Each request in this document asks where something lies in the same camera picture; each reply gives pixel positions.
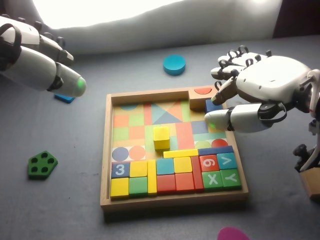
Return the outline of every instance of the pentagon block with holes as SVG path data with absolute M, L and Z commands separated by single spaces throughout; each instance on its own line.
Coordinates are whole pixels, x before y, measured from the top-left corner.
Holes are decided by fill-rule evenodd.
M 57 164 L 58 161 L 54 156 L 47 151 L 43 151 L 29 159 L 28 176 L 30 179 L 46 179 Z

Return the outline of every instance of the green pentagon block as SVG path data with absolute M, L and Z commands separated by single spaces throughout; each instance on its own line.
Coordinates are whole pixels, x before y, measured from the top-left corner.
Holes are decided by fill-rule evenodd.
M 220 170 L 223 181 L 223 187 L 225 188 L 240 188 L 241 182 L 239 178 L 238 170 L 235 169 L 223 169 Z
M 205 171 L 202 173 L 202 179 L 206 191 L 219 190 L 224 186 L 219 171 Z
M 49 152 L 43 151 L 28 161 L 28 176 L 30 179 L 46 179 L 57 166 L 57 159 Z
M 129 178 L 129 195 L 141 196 L 148 194 L 148 179 L 143 177 L 130 177 Z

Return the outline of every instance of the robotic hand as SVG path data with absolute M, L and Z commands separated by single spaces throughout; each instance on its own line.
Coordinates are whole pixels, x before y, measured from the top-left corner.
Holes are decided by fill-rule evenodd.
M 317 134 L 317 145 L 307 151 L 302 144 L 293 154 L 300 157 L 298 172 L 316 167 L 320 157 L 320 70 L 311 70 L 303 63 L 285 56 L 249 52 L 244 45 L 218 59 L 220 67 L 211 70 L 218 81 L 215 105 L 239 95 L 251 104 L 208 112 L 204 120 L 223 131 L 253 133 L 271 128 L 287 117 L 287 111 L 297 108 L 315 118 L 309 131 Z
M 40 35 L 40 22 L 35 27 L 0 16 L 0 74 L 39 91 L 80 97 L 86 90 L 86 81 L 69 67 L 74 57 L 63 50 L 62 37 L 57 42 Z

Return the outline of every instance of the wooden puzzle board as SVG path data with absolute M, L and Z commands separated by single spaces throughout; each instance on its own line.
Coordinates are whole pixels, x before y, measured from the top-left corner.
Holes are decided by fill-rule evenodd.
M 197 91 L 200 88 L 211 91 L 205 94 Z M 215 92 L 206 86 L 107 95 L 100 196 L 105 211 L 246 198 L 248 187 L 233 132 L 221 132 L 204 122 L 204 101 Z M 153 127 L 162 126 L 170 130 L 170 151 L 231 145 L 242 189 L 111 200 L 112 163 L 162 158 L 162 152 L 155 151 L 153 143 Z

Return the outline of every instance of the gray table surface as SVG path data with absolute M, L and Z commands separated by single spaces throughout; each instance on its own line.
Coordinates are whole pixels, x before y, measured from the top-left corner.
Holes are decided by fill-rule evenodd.
M 297 145 L 310 148 L 316 139 L 308 132 L 311 117 L 296 109 L 269 130 L 235 134 L 249 188 L 246 204 L 155 209 L 140 217 L 104 216 L 100 208 L 106 94 L 212 85 L 218 57 L 240 44 L 320 68 L 320 36 L 308 36 L 78 56 L 73 69 L 88 87 L 69 105 L 1 79 L 0 240 L 214 240 L 226 226 L 253 240 L 319 240 L 320 206 L 307 197 L 292 155 Z M 162 69 L 171 54 L 185 57 L 181 76 Z M 44 150 L 59 164 L 47 180 L 30 181 L 28 159 Z

